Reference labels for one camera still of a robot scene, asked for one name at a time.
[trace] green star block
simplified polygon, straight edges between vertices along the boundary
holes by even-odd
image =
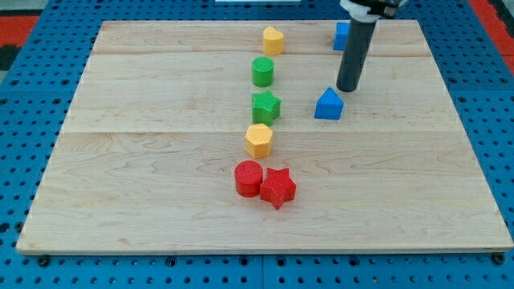
[[[280,116],[280,98],[270,91],[251,95],[251,119],[254,124],[273,125],[273,120]]]

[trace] blue block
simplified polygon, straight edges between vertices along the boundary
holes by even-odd
[[[334,36],[335,51],[343,51],[345,49],[349,29],[350,23],[342,22],[336,24],[336,35]]]
[[[333,89],[328,88],[316,102],[314,118],[339,120],[344,106],[345,102],[343,102]]]

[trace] yellow heart block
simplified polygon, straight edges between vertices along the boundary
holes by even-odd
[[[268,26],[263,32],[263,52],[265,55],[279,55],[284,51],[284,33]]]

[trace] wooden surface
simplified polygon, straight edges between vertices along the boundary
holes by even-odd
[[[264,167],[296,200],[239,196],[251,61],[286,37]],[[341,121],[335,22],[105,22],[18,241],[24,254],[502,251],[512,240],[415,21],[379,22]]]

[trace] toy block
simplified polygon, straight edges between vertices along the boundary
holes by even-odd
[[[271,153],[273,131],[265,124],[253,124],[245,135],[244,148],[253,158],[267,157]]]
[[[296,195],[296,184],[289,175],[289,168],[266,170],[266,180],[260,185],[260,198],[269,201],[275,209],[280,209],[286,201]]]
[[[348,38],[348,31],[350,29],[350,23],[338,23],[336,24],[336,34],[334,35],[334,50],[343,51],[346,47],[346,39]]]
[[[270,91],[251,95],[251,120],[254,124],[273,125],[273,120],[280,116],[282,100]]]
[[[263,32],[263,52],[265,55],[279,55],[284,51],[284,33],[268,26]]]
[[[235,190],[243,197],[255,197],[260,193],[263,168],[254,161],[242,161],[234,171]]]
[[[339,120],[344,106],[345,102],[343,102],[333,89],[328,88],[316,102],[314,118]]]
[[[269,57],[257,57],[251,63],[251,82],[260,88],[265,88],[273,83],[275,64]]]

